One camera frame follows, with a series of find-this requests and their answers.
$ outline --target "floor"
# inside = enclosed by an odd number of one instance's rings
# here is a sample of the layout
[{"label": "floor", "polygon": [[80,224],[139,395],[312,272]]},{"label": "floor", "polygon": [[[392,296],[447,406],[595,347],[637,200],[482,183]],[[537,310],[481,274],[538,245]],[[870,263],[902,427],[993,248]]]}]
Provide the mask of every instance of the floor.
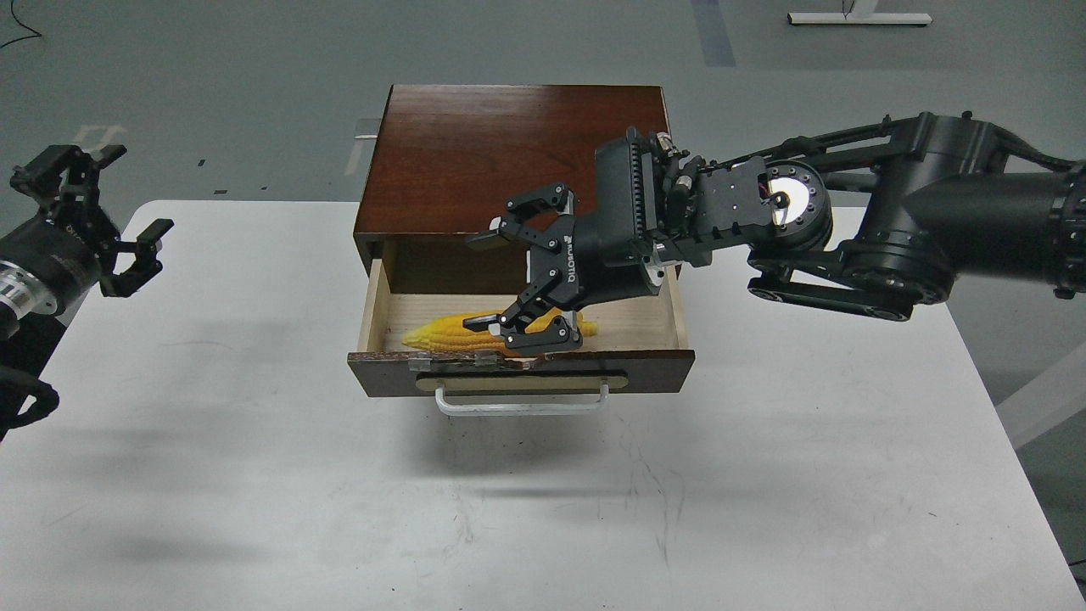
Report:
[{"label": "floor", "polygon": [[[925,28],[785,20],[842,4],[20,1],[43,37],[0,50],[0,163],[125,143],[101,182],[119,225],[154,199],[356,200],[371,140],[355,137],[393,82],[661,85],[675,141],[721,158],[923,110],[1083,156],[1086,3],[880,2],[932,13]],[[0,17],[0,40],[25,34]],[[33,212],[0,201],[0,232]],[[963,278],[949,307],[996,404],[1086,342],[1086,301],[1043,285]],[[1069,561],[1086,558],[1084,429],[1086,412],[1020,453]]]}]

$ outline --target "table surface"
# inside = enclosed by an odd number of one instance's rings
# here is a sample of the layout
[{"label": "table surface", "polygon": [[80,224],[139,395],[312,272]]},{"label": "table surface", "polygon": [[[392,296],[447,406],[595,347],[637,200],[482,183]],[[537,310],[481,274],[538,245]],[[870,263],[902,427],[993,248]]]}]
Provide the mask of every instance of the table surface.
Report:
[{"label": "table surface", "polygon": [[945,308],[767,303],[733,249],[680,281],[682,393],[449,419],[348,370],[355,211],[136,214],[165,270],[87,298],[0,446],[0,607],[1086,608]]}]

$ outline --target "robotiq logo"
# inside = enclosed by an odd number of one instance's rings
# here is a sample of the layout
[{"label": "robotiq logo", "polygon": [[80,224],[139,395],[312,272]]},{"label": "robotiq logo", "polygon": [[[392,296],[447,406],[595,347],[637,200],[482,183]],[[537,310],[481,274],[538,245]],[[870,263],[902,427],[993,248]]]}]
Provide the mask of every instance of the robotiq logo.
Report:
[{"label": "robotiq logo", "polygon": [[573,262],[573,236],[563,236],[566,242],[566,281],[577,281],[577,263]]}]

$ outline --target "wooden drawer cabinet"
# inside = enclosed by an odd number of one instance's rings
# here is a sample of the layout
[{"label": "wooden drawer cabinet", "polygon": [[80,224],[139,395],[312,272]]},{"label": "wooden drawer cabinet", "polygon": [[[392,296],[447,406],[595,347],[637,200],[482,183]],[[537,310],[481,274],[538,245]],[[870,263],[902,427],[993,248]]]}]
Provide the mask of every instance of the wooden drawer cabinet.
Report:
[{"label": "wooden drawer cabinet", "polygon": [[369,272],[358,352],[348,364],[370,397],[450,392],[674,393],[694,354],[674,276],[657,296],[585,308],[599,324],[572,353],[418,353],[400,341],[450,315],[504,309],[525,285],[523,250],[472,251],[510,195],[564,181],[595,209],[596,147],[667,130],[662,91],[616,86],[395,86],[389,94],[354,236]]}]

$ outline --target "dark wood panel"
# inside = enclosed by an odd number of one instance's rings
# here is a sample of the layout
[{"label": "dark wood panel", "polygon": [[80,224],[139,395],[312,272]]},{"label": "dark wood panel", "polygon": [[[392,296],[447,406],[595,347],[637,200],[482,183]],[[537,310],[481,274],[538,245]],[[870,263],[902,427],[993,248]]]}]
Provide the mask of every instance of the dark wood panel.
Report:
[{"label": "dark wood panel", "polygon": [[[425,397],[415,386],[418,377],[451,378],[453,374],[413,372],[407,359],[417,353],[351,353],[348,366],[369,397]],[[471,360],[464,359],[465,365]],[[694,365],[693,351],[629,351],[611,353],[556,353],[519,369],[480,372],[478,377],[593,374],[624,375],[630,384],[614,393],[678,393]],[[470,378],[472,374],[456,374]]]},{"label": "dark wood panel", "polygon": [[509,195],[557,180],[592,211],[595,149],[630,125],[667,129],[660,88],[397,85],[355,232],[361,242],[472,233]]}]

